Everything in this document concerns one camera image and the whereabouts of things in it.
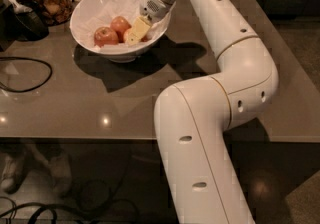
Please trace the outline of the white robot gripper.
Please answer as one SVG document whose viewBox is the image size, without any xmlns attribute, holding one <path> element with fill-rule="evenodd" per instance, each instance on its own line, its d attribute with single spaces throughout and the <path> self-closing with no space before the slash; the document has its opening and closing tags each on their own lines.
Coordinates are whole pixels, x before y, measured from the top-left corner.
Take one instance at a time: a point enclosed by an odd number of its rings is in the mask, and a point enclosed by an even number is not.
<svg viewBox="0 0 320 224">
<path fill-rule="evenodd" d="M 170 11 L 171 6 L 162 0 L 141 0 L 139 16 L 133 22 L 127 34 L 126 43 L 130 46 L 138 44 L 152 27 L 151 22 L 161 21 Z"/>
</svg>

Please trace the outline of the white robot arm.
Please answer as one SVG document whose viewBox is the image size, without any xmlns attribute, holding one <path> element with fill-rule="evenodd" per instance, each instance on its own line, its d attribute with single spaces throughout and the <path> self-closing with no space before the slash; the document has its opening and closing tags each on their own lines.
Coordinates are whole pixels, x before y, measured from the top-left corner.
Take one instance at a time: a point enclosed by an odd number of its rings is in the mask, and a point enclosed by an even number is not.
<svg viewBox="0 0 320 224">
<path fill-rule="evenodd" d="M 138 42 L 175 0 L 142 0 Z M 224 131 L 260 114 L 278 86 L 276 65 L 230 0 L 190 0 L 214 53 L 216 74 L 164 89 L 154 109 L 162 163 L 180 224 L 255 224 Z"/>
</svg>

